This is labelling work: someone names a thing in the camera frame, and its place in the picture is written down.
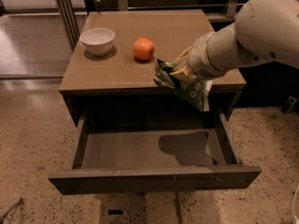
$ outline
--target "open drawer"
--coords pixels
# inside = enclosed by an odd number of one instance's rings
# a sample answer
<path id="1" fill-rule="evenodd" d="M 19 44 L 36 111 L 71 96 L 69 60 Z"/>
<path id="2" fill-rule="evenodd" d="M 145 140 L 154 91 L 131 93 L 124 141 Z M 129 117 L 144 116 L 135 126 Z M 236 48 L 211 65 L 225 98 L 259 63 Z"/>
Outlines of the open drawer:
<path id="1" fill-rule="evenodd" d="M 175 95 L 85 97 L 62 194 L 243 189 L 261 172 L 237 153 L 224 114 Z"/>

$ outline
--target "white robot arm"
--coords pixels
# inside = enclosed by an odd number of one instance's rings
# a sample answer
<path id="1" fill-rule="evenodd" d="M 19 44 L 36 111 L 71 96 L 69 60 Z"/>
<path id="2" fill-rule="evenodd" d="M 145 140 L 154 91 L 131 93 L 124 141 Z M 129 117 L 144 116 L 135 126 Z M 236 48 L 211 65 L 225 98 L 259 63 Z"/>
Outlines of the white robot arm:
<path id="1" fill-rule="evenodd" d="M 249 0 L 234 23 L 194 42 L 187 77 L 209 80 L 273 61 L 299 68 L 298 0 Z"/>

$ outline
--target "cable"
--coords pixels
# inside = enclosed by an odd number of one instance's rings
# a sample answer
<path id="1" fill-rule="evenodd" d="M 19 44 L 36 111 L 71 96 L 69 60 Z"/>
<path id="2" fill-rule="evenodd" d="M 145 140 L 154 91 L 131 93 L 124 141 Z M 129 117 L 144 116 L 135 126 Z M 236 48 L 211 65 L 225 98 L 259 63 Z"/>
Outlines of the cable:
<path id="1" fill-rule="evenodd" d="M 298 190 L 299 190 L 299 183 L 298 183 L 298 185 L 297 185 L 296 192 L 295 192 L 295 194 L 293 195 L 293 199 L 292 199 L 292 214 L 293 214 L 293 216 L 295 217 L 296 222 L 298 221 L 298 217 L 297 217 L 297 215 L 295 214 L 294 207 L 295 207 L 295 200 L 296 200 L 296 196 L 297 196 Z"/>

